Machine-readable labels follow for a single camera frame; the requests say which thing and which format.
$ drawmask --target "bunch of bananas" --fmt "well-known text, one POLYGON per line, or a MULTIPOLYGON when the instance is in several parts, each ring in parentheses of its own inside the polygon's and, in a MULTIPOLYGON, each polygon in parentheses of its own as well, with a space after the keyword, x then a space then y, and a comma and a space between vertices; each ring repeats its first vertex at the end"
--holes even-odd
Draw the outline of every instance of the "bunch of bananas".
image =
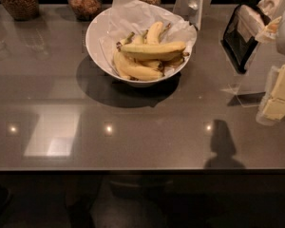
POLYGON ((131 32, 119 41, 113 55, 113 63, 119 76, 127 80, 154 81, 164 76, 165 67, 178 67, 189 53, 184 52, 183 41, 161 43, 170 24, 153 23, 142 34, 131 32))

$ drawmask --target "shiny metal table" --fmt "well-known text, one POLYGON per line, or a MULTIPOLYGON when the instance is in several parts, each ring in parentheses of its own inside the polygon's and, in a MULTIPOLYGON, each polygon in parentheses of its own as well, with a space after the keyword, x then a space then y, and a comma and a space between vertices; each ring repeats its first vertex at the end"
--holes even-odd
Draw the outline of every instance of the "shiny metal table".
POLYGON ((93 63, 89 22, 67 5, 27 22, 0 5, 0 170, 285 169, 285 120, 260 125, 223 90, 237 77, 219 44, 231 12, 203 16, 179 75, 134 88, 93 63))

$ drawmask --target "dark floor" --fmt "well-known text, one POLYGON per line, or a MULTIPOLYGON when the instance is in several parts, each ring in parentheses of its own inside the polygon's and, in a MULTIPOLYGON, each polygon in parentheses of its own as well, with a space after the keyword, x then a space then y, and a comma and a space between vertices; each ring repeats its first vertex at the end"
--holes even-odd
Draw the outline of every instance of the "dark floor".
MULTIPOLYGON (((96 198, 90 214, 97 228, 285 227, 285 175, 97 174, 78 174, 80 193, 96 198), (156 186, 163 181, 162 192, 156 186)), ((13 193, 0 228, 70 227, 64 175, 0 174, 0 183, 13 193)))

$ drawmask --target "counter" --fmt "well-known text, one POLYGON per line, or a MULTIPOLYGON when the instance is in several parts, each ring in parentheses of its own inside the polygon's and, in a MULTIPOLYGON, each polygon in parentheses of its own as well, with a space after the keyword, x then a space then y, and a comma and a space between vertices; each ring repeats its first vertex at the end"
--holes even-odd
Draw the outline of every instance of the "counter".
POLYGON ((219 42, 232 9, 203 17, 180 74, 134 88, 90 59, 89 22, 40 8, 15 22, 0 5, 0 171, 285 169, 285 120, 263 126, 224 90, 237 77, 219 42))

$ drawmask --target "white bowl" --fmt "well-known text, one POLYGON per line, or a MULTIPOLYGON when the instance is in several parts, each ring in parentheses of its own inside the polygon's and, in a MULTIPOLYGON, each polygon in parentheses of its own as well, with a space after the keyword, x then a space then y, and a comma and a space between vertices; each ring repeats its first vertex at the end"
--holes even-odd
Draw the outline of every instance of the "white bowl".
MULTIPOLYGON (((161 7, 154 7, 154 10, 160 10, 160 12, 165 13, 165 14, 167 13, 173 14, 172 12, 166 9, 163 9, 161 7)), ((116 72, 115 67, 111 65, 108 62, 108 60, 105 58, 101 44, 100 44, 100 39, 103 37, 106 37, 108 34, 110 11, 111 9, 106 9, 105 11, 100 13, 97 17, 95 17, 95 19, 90 23, 87 29, 87 32, 86 32, 86 36, 85 36, 86 48, 87 48, 87 51, 91 59, 105 73, 109 74, 110 76, 112 76, 113 78, 119 81, 129 84, 130 86, 149 87, 149 86, 153 86, 154 84, 157 84, 159 82, 165 81, 173 77, 175 74, 180 72, 186 66, 190 57, 186 57, 184 63, 182 63, 177 68, 173 69, 173 71, 170 70, 169 74, 164 75, 159 80, 132 81, 132 80, 126 80, 126 79, 121 78, 116 72)))

